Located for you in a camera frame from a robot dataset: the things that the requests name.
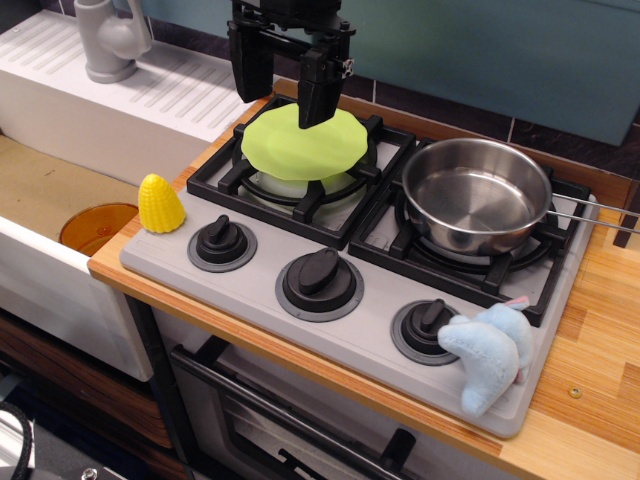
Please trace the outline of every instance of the burner grate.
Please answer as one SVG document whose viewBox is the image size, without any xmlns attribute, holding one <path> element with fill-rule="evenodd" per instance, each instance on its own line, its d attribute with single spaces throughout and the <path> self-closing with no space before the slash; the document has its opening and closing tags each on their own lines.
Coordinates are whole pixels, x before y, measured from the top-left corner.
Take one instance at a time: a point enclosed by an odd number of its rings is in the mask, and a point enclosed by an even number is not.
<svg viewBox="0 0 640 480">
<path fill-rule="evenodd" d="M 551 184 L 554 192 L 572 198 L 586 200 L 591 193 L 588 187 L 554 177 L 551 178 Z M 372 208 L 371 215 L 355 233 L 349 243 L 349 253 L 486 308 L 511 299 L 502 293 L 502 287 L 510 275 L 548 259 L 551 266 L 538 301 L 524 311 L 531 325 L 541 325 L 564 265 L 565 252 L 578 228 L 578 221 L 572 220 L 566 228 L 559 227 L 555 218 L 549 223 L 540 223 L 531 235 L 532 239 L 539 242 L 536 248 L 521 257 L 507 253 L 492 258 L 486 257 L 486 264 L 475 264 L 451 259 L 430 250 L 422 242 L 411 222 L 405 219 L 404 202 L 402 184 L 399 175 L 396 175 Z M 398 233 L 390 239 L 387 248 L 386 245 L 376 245 L 376 242 L 370 239 L 375 236 L 372 235 L 374 229 L 390 209 L 398 222 Z M 576 204 L 573 215 L 581 216 L 583 211 L 584 206 Z"/>
<path fill-rule="evenodd" d="M 254 119 L 268 109 L 277 108 L 292 101 L 287 97 L 276 95 Z M 413 151 L 416 144 L 413 134 L 384 126 L 382 118 L 378 116 L 372 116 L 362 123 L 369 133 L 368 141 L 370 150 L 373 148 L 373 152 L 368 153 L 364 161 L 359 162 L 347 172 L 354 181 L 337 192 L 327 194 L 321 181 L 313 181 L 309 182 L 304 196 L 291 198 L 274 195 L 256 185 L 251 177 L 257 171 L 238 153 L 244 125 L 236 127 L 233 138 L 187 180 L 187 191 L 197 197 L 328 247 L 342 249 L 379 196 L 381 186 L 391 178 L 400 160 Z M 393 158 L 383 169 L 375 165 L 377 146 L 381 143 L 398 147 Z M 220 175 L 220 179 L 215 180 L 215 177 Z M 362 198 L 352 211 L 344 213 L 345 218 L 339 218 L 335 228 L 316 221 L 316 214 L 324 206 L 335 204 L 350 195 L 359 194 Z M 276 205 L 284 205 L 290 209 L 275 208 L 259 201 L 260 199 Z"/>
</svg>

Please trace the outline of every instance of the yellow corn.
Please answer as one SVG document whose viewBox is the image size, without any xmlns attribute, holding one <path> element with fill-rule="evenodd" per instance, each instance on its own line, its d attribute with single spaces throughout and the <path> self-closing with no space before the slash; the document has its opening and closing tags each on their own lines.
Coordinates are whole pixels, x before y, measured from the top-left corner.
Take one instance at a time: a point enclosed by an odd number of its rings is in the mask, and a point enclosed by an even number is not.
<svg viewBox="0 0 640 480">
<path fill-rule="evenodd" d="M 172 232 L 184 222 L 187 214 L 171 185 L 159 175 L 145 177 L 138 191 L 140 223 L 150 232 Z"/>
</svg>

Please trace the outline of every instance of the green plate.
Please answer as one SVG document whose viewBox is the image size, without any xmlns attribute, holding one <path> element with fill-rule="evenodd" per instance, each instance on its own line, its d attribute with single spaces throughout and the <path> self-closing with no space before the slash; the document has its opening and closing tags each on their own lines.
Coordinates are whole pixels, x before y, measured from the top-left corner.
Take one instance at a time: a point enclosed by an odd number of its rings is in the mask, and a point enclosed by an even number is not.
<svg viewBox="0 0 640 480">
<path fill-rule="evenodd" d="M 258 171 L 281 180 L 322 180 L 346 172 L 367 152 L 367 129 L 349 112 L 302 130 L 298 105 L 261 114 L 247 125 L 242 153 Z"/>
</svg>

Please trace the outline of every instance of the stuffed animal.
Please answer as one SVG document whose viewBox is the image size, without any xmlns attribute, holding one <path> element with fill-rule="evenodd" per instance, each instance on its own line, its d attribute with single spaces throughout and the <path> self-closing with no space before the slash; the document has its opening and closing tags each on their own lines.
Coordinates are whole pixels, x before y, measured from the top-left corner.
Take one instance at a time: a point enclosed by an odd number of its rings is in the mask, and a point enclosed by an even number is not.
<svg viewBox="0 0 640 480">
<path fill-rule="evenodd" d="M 454 316 L 438 331 L 438 343 L 462 360 L 467 382 L 462 410 L 483 415 L 514 382 L 523 382 L 533 357 L 529 321 L 521 312 L 526 297 L 499 303 L 473 319 Z"/>
</svg>

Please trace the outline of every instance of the frying pan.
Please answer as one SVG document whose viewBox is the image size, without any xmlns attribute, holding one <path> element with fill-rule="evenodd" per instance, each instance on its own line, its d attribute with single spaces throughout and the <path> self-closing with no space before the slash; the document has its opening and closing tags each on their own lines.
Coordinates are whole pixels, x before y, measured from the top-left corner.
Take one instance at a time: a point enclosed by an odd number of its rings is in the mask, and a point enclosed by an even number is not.
<svg viewBox="0 0 640 480">
<path fill-rule="evenodd" d="M 402 171 L 407 213 L 435 245 L 462 255 L 509 252 L 529 238 L 545 215 L 636 230 L 550 211 L 554 194 L 546 173 L 522 152 L 491 140 L 457 138 L 418 150 Z M 596 202 L 621 213 L 633 212 Z"/>
</svg>

